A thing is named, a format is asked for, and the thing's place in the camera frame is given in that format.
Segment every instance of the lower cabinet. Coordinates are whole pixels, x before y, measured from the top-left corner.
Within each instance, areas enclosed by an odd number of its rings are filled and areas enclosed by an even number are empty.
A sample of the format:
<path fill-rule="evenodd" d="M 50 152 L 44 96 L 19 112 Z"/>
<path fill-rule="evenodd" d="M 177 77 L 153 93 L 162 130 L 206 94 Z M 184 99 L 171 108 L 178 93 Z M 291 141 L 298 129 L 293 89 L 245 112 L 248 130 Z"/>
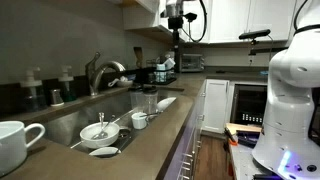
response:
<path fill-rule="evenodd" d="M 223 133 L 229 94 L 228 80 L 208 79 L 202 130 Z"/>
<path fill-rule="evenodd" d="M 185 130 L 164 177 L 166 180 L 194 179 L 198 149 L 201 145 L 200 133 L 204 117 L 205 86 L 204 83 L 198 93 L 191 115 L 186 122 Z"/>

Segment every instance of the faucet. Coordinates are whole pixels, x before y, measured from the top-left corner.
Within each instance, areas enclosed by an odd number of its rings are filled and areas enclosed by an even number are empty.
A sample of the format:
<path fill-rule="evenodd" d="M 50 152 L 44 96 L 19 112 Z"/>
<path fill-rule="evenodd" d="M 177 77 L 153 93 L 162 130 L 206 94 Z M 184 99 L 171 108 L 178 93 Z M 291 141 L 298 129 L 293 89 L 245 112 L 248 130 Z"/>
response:
<path fill-rule="evenodd" d="M 93 59 L 86 64 L 86 76 L 89 81 L 89 87 L 90 87 L 90 95 L 96 96 L 98 95 L 98 87 L 101 81 L 101 77 L 104 73 L 104 71 L 108 68 L 112 68 L 116 70 L 116 72 L 123 72 L 126 69 L 122 66 L 122 64 L 116 62 L 116 61 L 109 61 L 104 64 L 102 64 L 98 69 L 95 67 L 96 61 L 99 59 L 100 53 L 96 52 Z"/>

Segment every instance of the soap dispenser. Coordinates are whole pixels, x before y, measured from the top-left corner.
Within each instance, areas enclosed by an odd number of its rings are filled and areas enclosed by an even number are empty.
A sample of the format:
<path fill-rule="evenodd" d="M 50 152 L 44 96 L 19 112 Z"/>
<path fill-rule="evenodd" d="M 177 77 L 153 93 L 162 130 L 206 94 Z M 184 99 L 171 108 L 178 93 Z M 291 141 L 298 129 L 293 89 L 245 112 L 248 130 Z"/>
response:
<path fill-rule="evenodd" d="M 20 82 L 22 88 L 22 108 L 27 112 L 39 111 L 47 108 L 46 98 L 41 80 L 35 80 L 34 71 L 40 71 L 39 67 L 27 70 L 26 81 Z"/>
<path fill-rule="evenodd" d="M 61 84 L 61 96 L 64 102 L 70 102 L 76 100 L 76 94 L 74 91 L 73 77 L 69 76 L 69 69 L 71 66 L 62 66 L 62 77 L 59 78 Z"/>

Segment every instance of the kitchen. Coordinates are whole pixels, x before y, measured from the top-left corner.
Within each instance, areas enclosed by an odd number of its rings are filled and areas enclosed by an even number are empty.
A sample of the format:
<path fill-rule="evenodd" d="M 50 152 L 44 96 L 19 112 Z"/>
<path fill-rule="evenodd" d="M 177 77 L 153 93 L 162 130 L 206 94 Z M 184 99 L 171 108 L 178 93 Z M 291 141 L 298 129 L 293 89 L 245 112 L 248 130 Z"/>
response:
<path fill-rule="evenodd" d="M 99 159 L 55 143 L 52 139 L 51 141 L 41 138 L 28 149 L 28 157 L 21 166 L 3 178 L 177 179 L 178 176 L 193 178 L 197 162 L 191 162 L 197 158 L 192 157 L 194 159 L 190 161 L 191 159 L 182 157 L 181 154 L 177 157 L 176 151 L 184 149 L 187 152 L 187 148 L 192 146 L 196 152 L 200 151 L 198 157 L 202 157 L 201 149 L 204 147 L 198 150 L 198 146 L 205 144 L 197 144 L 200 135 L 198 130 L 201 129 L 200 120 L 203 120 L 201 134 L 204 138 L 210 137 L 212 140 L 224 138 L 224 127 L 232 117 L 231 99 L 234 97 L 236 85 L 267 85 L 268 76 L 260 75 L 260 71 L 268 70 L 269 53 L 257 53 L 254 60 L 248 60 L 252 46 L 249 40 L 239 40 L 239 35 L 249 32 L 251 28 L 260 30 L 259 25 L 262 24 L 263 29 L 271 29 L 270 36 L 274 42 L 264 37 L 257 38 L 258 41 L 261 40 L 256 45 L 257 49 L 270 50 L 271 45 L 279 48 L 288 47 L 294 33 L 293 16 L 302 1 L 297 3 L 289 0 L 274 1 L 270 7 L 268 6 L 271 10 L 265 8 L 267 1 L 261 4 L 255 0 L 244 2 L 217 0 L 204 3 L 208 12 L 208 28 L 203 40 L 199 44 L 188 43 L 189 38 L 180 32 L 180 50 L 186 54 L 203 54 L 205 70 L 200 73 L 176 73 L 177 79 L 174 82 L 157 86 L 159 94 L 160 91 L 167 90 L 179 95 L 173 93 L 173 96 L 177 97 L 175 101 L 150 122 L 150 126 L 145 128 L 121 154 L 109 159 Z M 193 38 L 198 39 L 203 26 L 200 3 L 185 2 L 185 5 L 186 12 L 198 14 L 198 18 L 191 23 L 193 29 L 190 30 L 194 35 Z M 0 8 L 1 25 L 5 27 L 0 30 L 2 39 L 0 43 L 2 93 L 0 94 L 3 97 L 1 119 L 5 121 L 18 120 L 26 125 L 31 123 L 48 125 L 51 121 L 59 119 L 63 121 L 64 117 L 70 114 L 73 116 L 77 111 L 81 114 L 80 109 L 95 106 L 108 99 L 111 101 L 110 99 L 115 98 L 113 102 L 120 104 L 118 95 L 125 94 L 128 87 L 108 88 L 107 85 L 103 85 L 103 82 L 107 84 L 116 77 L 120 78 L 119 74 L 113 71 L 106 70 L 110 73 L 101 78 L 100 84 L 103 86 L 99 89 L 101 94 L 97 97 L 90 96 L 85 66 L 93 59 L 95 53 L 101 54 L 96 67 L 105 62 L 117 61 L 127 69 L 125 75 L 130 75 L 136 73 L 137 69 L 134 47 L 142 47 L 143 67 L 147 67 L 147 60 L 156 59 L 172 48 L 172 35 L 167 26 L 167 18 L 160 18 L 161 12 L 165 9 L 165 1 L 162 0 L 123 2 L 4 0 L 0 2 Z M 188 29 L 186 20 L 183 26 Z M 13 102 L 19 101 L 17 97 L 20 82 L 25 80 L 26 70 L 29 67 L 40 67 L 40 72 L 35 72 L 35 78 L 43 81 L 47 102 L 51 102 L 50 89 L 59 87 L 57 79 L 62 75 L 63 65 L 72 67 L 78 100 L 66 102 L 60 107 L 48 107 L 38 112 L 21 114 Z M 221 94 L 217 96 L 217 93 L 221 92 L 224 93 L 223 96 Z M 112 113 L 119 116 L 122 109 L 127 109 L 127 107 L 111 107 L 116 106 L 111 102 L 106 103 L 105 107 L 108 108 L 103 111 L 114 109 Z M 106 119 L 110 118 L 110 113 L 106 114 Z M 186 133 L 188 138 L 183 138 L 185 132 L 189 132 Z M 191 136 L 194 136 L 195 143 L 189 146 Z M 179 161 L 181 158 L 187 159 L 183 166 L 186 172 L 181 170 L 182 162 Z"/>

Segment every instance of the cable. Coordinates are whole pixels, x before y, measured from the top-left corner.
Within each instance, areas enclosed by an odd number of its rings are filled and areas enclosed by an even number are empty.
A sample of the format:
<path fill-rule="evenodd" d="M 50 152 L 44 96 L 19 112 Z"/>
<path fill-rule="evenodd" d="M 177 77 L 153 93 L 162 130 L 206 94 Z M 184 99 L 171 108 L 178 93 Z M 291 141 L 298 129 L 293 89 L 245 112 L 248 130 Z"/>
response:
<path fill-rule="evenodd" d="M 272 48 L 273 48 L 273 39 L 270 35 L 268 35 L 268 37 L 271 39 L 271 47 L 270 47 L 270 53 L 269 53 L 269 61 L 271 61 L 271 52 L 272 52 Z"/>
<path fill-rule="evenodd" d="M 294 27 L 295 30 L 298 29 L 297 19 L 298 19 L 299 13 L 300 13 L 301 9 L 303 8 L 303 6 L 307 3 L 307 1 L 308 1 L 308 0 L 305 0 L 305 1 L 302 3 L 302 5 L 300 6 L 300 8 L 299 8 L 298 11 L 297 11 L 296 16 L 294 17 L 293 27 Z"/>
<path fill-rule="evenodd" d="M 201 38 L 198 39 L 198 40 L 194 40 L 194 39 L 191 37 L 191 34 L 188 34 L 188 33 L 182 28 L 183 32 L 186 33 L 186 35 L 187 35 L 193 42 L 196 42 L 196 43 L 200 42 L 200 41 L 203 39 L 204 35 L 206 34 L 206 30 L 207 30 L 207 11 L 206 11 L 206 7 L 204 6 L 204 3 L 203 3 L 202 0 L 199 0 L 199 1 L 200 1 L 202 10 L 203 10 L 203 16 L 204 16 L 204 25 L 203 25 L 203 32 L 202 32 Z"/>

